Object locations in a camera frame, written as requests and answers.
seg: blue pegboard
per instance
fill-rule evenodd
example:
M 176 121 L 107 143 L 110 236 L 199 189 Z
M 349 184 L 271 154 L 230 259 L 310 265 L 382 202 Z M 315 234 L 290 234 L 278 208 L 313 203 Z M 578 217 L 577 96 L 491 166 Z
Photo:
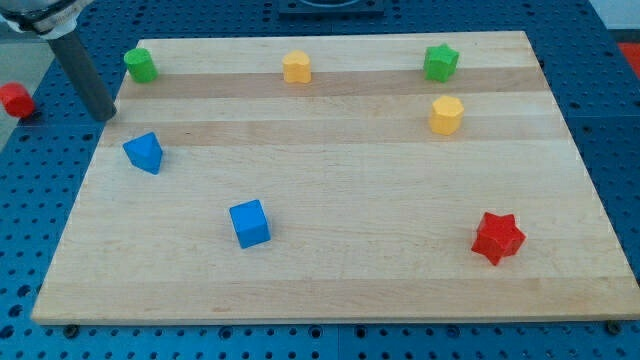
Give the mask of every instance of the blue pegboard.
M 78 30 L 113 95 L 121 58 L 140 38 L 525 30 L 638 277 L 639 83 L 591 5 L 384 3 L 382 16 L 281 19 L 273 0 L 102 0 Z M 0 154 L 0 359 L 640 359 L 640 322 L 80 327 L 67 339 L 64 328 L 40 327 L 29 314 L 102 124 L 57 63 L 35 99 L 39 111 Z

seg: blue cube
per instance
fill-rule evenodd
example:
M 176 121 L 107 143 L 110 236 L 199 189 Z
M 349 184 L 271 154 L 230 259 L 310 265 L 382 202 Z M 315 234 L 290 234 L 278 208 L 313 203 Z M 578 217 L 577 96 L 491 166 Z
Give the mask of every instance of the blue cube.
M 156 134 L 150 132 L 122 145 L 131 164 L 144 171 L 157 175 L 162 162 L 162 148 Z
M 236 205 L 229 209 L 229 213 L 241 248 L 246 249 L 271 240 L 269 225 L 260 200 Z

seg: yellow block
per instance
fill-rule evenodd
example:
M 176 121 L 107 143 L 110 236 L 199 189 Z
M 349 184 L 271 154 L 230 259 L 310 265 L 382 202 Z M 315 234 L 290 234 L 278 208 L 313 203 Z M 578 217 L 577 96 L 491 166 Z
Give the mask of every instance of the yellow block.
M 433 102 L 429 127 L 436 134 L 451 135 L 460 127 L 463 114 L 464 106 L 460 99 L 442 96 Z
M 311 81 L 311 60 L 304 51 L 294 50 L 282 58 L 284 81 L 308 83 Z

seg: wood grain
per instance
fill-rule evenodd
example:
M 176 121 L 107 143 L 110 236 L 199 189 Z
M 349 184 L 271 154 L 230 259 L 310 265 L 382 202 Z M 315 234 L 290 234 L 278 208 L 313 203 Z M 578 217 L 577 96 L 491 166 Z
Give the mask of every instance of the wood grain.
M 441 42 L 461 51 L 461 69 L 425 82 L 416 67 Z M 140 45 L 163 74 L 144 86 L 125 77 L 39 323 L 640 316 L 640 289 L 523 33 Z M 277 79 L 294 46 L 310 51 L 310 86 Z M 450 137 L 426 121 L 445 93 L 465 105 Z M 147 131 L 165 151 L 158 176 L 121 149 Z M 254 198 L 273 238 L 242 250 L 228 208 Z M 515 213 L 527 234 L 498 267 L 470 251 L 484 211 Z

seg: plastic block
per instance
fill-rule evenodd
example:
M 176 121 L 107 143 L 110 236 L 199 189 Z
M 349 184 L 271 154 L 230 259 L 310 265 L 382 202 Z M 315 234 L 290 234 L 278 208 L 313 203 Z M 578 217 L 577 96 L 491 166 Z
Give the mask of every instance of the plastic block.
M 494 266 L 503 257 L 515 255 L 526 238 L 513 214 L 498 216 L 485 212 L 477 233 L 471 250 L 486 256 Z
M 246 249 L 271 240 L 269 225 L 260 200 L 236 205 L 229 209 L 229 213 L 241 248 Z
M 294 50 L 282 58 L 284 81 L 287 83 L 309 83 L 311 81 L 311 60 L 304 51 Z
M 429 127 L 436 134 L 451 135 L 460 128 L 462 115 L 464 115 L 464 106 L 460 99 L 442 96 L 431 106 Z
M 447 44 L 428 47 L 424 56 L 424 78 L 447 82 L 456 72 L 459 56 L 460 53 Z
M 158 77 L 158 71 L 147 49 L 137 48 L 127 51 L 124 54 L 124 63 L 127 65 L 131 79 L 137 83 L 148 83 Z
M 0 87 L 0 101 L 10 116 L 24 118 L 36 109 L 36 104 L 27 89 L 16 82 Z
M 122 145 L 131 164 L 157 175 L 162 162 L 162 148 L 156 134 L 150 132 Z

